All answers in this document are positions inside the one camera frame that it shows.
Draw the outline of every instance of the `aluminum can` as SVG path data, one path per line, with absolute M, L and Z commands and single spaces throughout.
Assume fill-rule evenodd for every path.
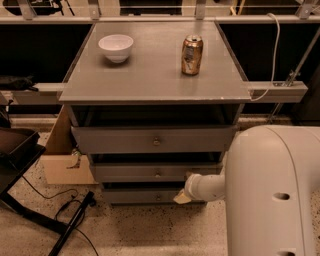
M 200 71 L 203 51 L 203 41 L 201 36 L 188 35 L 183 41 L 181 71 L 188 75 L 196 75 Z

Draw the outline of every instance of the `cabinet top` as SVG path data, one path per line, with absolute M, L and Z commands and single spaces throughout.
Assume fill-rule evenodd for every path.
M 121 64 L 106 59 L 99 40 L 111 34 L 134 39 Z M 181 72 L 186 35 L 202 36 L 200 73 Z M 66 104 L 242 103 L 250 99 L 245 83 L 212 21 L 97 23 L 62 92 Z

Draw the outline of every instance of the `speckled floor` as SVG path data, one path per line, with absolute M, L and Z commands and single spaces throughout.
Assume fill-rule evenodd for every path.
M 249 127 L 252 117 L 242 123 Z M 45 143 L 48 132 L 41 132 Z M 79 191 L 79 199 L 91 190 L 97 205 L 88 207 L 79 227 L 92 241 L 99 255 L 154 256 L 227 256 L 225 202 L 207 205 L 109 206 L 103 201 L 98 185 L 47 185 L 41 162 L 25 177 L 43 194 L 50 196 L 70 188 Z M 71 193 L 51 200 L 41 198 L 20 180 L 10 194 L 25 206 L 54 217 L 58 209 L 71 198 Z M 68 221 L 77 204 L 63 212 L 60 220 Z M 320 236 L 320 193 L 312 198 L 315 236 Z M 59 235 L 23 219 L 6 207 L 0 207 L 0 255 L 48 255 Z M 59 255 L 95 255 L 85 238 L 74 231 Z

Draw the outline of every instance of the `gray cabinet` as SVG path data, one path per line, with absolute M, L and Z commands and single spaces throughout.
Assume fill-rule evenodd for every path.
M 97 48 L 113 33 L 135 40 L 120 65 Z M 185 76 L 180 49 L 193 33 L 205 40 L 203 66 Z M 249 99 L 213 22 L 97 23 L 60 97 L 111 204 L 170 203 L 187 172 L 219 173 Z

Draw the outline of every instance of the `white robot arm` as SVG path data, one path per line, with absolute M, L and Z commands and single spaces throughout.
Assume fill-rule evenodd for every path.
M 229 256 L 316 256 L 319 186 L 319 127 L 258 126 L 233 141 L 225 177 L 191 175 L 184 194 L 213 201 L 225 192 Z

